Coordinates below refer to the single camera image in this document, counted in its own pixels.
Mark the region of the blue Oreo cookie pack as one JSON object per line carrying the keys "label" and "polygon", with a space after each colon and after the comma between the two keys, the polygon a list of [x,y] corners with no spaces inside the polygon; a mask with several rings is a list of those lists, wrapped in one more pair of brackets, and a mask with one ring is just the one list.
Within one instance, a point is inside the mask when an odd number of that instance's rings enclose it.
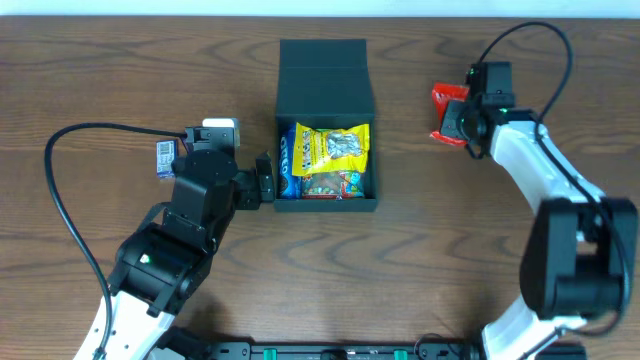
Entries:
{"label": "blue Oreo cookie pack", "polygon": [[286,130],[279,142],[279,196],[281,199],[301,197],[300,178],[293,174],[293,150],[296,127]]}

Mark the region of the red Hacks candy bag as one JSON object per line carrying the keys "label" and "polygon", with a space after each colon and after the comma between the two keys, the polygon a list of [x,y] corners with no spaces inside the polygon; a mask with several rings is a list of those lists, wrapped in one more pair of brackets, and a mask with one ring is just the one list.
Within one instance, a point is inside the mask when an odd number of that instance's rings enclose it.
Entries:
{"label": "red Hacks candy bag", "polygon": [[[451,100],[464,101],[468,95],[469,88],[464,85],[453,85],[436,82],[432,88],[431,96],[435,105],[436,113],[440,124],[444,124],[444,114]],[[456,139],[451,136],[444,135],[440,130],[431,132],[430,137],[441,143],[462,147],[466,144],[465,140]]]}

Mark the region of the small blue barcode pack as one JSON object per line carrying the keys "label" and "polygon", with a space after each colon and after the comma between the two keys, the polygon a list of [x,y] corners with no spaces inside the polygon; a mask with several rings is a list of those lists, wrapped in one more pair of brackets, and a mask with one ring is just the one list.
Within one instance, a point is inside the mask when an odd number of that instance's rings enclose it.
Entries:
{"label": "small blue barcode pack", "polygon": [[158,178],[173,178],[175,176],[172,163],[177,156],[176,140],[163,140],[156,143],[156,175]]}

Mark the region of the Haribo worms gummy bag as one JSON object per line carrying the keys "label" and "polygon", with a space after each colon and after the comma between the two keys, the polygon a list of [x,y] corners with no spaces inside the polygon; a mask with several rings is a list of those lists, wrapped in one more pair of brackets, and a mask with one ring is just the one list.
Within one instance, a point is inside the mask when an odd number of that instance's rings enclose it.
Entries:
{"label": "Haribo worms gummy bag", "polygon": [[355,171],[311,174],[302,178],[300,193],[303,199],[363,198],[362,174]]}

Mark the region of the yellow seed snack bag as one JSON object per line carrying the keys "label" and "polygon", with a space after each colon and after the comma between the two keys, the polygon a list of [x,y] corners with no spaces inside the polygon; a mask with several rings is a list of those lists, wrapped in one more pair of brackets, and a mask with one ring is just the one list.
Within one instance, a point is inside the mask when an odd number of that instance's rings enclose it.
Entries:
{"label": "yellow seed snack bag", "polygon": [[313,129],[297,123],[292,173],[298,177],[338,171],[364,173],[370,138],[369,124],[349,129]]}

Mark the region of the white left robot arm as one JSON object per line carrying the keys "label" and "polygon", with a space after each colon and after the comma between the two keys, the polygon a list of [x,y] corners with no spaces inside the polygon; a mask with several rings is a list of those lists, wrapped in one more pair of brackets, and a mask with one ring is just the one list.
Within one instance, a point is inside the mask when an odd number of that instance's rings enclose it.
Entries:
{"label": "white left robot arm", "polygon": [[172,168],[171,200],[154,205],[116,252],[79,359],[146,358],[209,275],[235,212],[274,199],[268,153],[241,170],[230,153],[196,150]]}

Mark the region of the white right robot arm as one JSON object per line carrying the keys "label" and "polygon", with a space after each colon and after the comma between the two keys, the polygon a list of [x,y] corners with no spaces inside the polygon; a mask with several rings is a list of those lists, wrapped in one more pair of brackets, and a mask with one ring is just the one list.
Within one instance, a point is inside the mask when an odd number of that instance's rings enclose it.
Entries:
{"label": "white right robot arm", "polygon": [[508,62],[472,66],[462,85],[437,83],[433,137],[489,157],[512,177],[535,216],[519,270],[520,294],[463,359],[540,359],[567,333],[605,335],[630,302],[638,211],[586,180],[541,117],[516,104]]}

